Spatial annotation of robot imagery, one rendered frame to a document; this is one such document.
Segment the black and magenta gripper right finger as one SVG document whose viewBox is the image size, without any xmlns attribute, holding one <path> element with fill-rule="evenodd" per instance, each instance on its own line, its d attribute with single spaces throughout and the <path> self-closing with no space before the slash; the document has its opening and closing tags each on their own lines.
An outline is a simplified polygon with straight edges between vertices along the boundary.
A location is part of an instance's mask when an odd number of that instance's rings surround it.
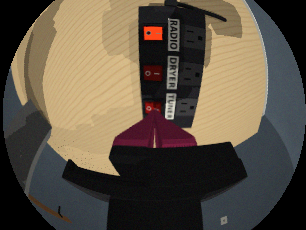
<svg viewBox="0 0 306 230">
<path fill-rule="evenodd" d="M 158 110 L 155 110 L 155 125 L 156 148 L 198 146 L 193 135 L 164 118 Z"/>
</svg>

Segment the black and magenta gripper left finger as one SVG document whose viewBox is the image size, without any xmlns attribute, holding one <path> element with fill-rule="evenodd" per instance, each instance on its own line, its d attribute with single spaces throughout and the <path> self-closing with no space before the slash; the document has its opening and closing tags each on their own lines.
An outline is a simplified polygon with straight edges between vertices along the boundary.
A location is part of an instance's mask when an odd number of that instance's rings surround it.
<svg viewBox="0 0 306 230">
<path fill-rule="evenodd" d="M 115 145 L 123 145 L 154 148 L 154 133 L 155 114 L 154 110 L 151 110 L 144 119 L 117 135 L 114 138 L 112 147 Z"/>
</svg>

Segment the black power strip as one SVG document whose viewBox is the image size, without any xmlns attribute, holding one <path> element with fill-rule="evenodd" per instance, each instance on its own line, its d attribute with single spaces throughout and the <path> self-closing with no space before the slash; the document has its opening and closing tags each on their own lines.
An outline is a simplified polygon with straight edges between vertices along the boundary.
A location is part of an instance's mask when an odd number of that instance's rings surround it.
<svg viewBox="0 0 306 230">
<path fill-rule="evenodd" d="M 204 68 L 205 15 L 227 21 L 177 0 L 138 8 L 143 118 L 157 109 L 180 128 L 192 127 Z"/>
</svg>

